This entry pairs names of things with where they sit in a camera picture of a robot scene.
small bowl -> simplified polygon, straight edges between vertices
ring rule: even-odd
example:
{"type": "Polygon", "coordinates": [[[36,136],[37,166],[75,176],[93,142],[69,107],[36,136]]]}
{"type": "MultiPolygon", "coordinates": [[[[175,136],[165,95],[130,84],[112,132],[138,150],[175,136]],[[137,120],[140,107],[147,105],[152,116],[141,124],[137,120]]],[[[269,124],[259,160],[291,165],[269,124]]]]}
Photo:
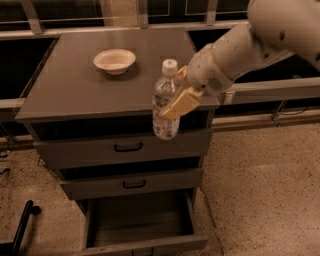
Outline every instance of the small bowl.
{"type": "Polygon", "coordinates": [[[126,72],[135,61],[134,53],[123,49],[113,49],[99,53],[93,63],[110,75],[120,75],[126,72]]]}

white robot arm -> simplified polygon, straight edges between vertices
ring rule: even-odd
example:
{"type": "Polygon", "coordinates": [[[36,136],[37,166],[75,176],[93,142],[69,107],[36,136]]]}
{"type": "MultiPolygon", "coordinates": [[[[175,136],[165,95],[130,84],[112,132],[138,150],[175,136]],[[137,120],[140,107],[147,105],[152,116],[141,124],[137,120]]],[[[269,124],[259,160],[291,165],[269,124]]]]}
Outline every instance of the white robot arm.
{"type": "Polygon", "coordinates": [[[204,92],[216,96],[240,76],[293,54],[320,71],[320,0],[251,0],[248,20],[194,55],[180,72],[181,89],[163,117],[187,114],[204,92]]]}

gray cabinet top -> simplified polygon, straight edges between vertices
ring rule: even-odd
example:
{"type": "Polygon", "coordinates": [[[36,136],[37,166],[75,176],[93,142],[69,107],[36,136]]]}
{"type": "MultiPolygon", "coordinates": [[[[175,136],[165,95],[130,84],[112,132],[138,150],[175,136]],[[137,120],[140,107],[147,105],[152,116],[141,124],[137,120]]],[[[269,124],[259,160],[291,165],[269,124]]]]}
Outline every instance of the gray cabinet top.
{"type": "MultiPolygon", "coordinates": [[[[179,67],[195,53],[181,29],[131,29],[63,34],[16,119],[19,121],[135,115],[150,112],[153,84],[164,59],[174,58],[179,67]],[[97,69],[94,57],[108,49],[135,53],[136,62],[119,76],[97,69]]],[[[200,107],[218,105],[203,97],[200,107]]]]}

speckled floor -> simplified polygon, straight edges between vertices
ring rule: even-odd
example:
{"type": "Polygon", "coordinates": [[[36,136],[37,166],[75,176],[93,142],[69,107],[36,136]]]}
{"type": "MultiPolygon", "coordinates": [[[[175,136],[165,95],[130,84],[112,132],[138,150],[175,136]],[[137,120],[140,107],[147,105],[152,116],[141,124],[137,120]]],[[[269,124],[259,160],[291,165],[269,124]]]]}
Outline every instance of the speckled floor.
{"type": "MultiPolygon", "coordinates": [[[[31,217],[21,255],[73,255],[81,250],[84,216],[35,150],[0,161],[0,240],[13,238],[28,199],[31,217]]],[[[319,255],[320,120],[282,128],[215,132],[195,200],[204,250],[179,255],[319,255]]]]}

cable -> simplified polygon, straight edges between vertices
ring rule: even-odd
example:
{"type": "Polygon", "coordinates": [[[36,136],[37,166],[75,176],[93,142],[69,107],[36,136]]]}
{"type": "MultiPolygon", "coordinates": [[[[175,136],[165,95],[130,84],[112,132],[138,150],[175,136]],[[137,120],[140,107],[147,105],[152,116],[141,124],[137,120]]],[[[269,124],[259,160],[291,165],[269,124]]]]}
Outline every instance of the cable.
{"type": "Polygon", "coordinates": [[[0,172],[0,175],[3,175],[5,174],[6,172],[9,172],[10,169],[9,168],[4,168],[1,172],[0,172]]]}
{"type": "Polygon", "coordinates": [[[291,114],[285,114],[285,113],[281,113],[279,112],[279,115],[284,115],[284,116],[295,116],[295,115],[299,115],[302,114],[304,112],[306,112],[309,109],[309,107],[306,107],[304,110],[300,111],[300,112],[296,112],[296,113],[291,113],[291,114]]]}

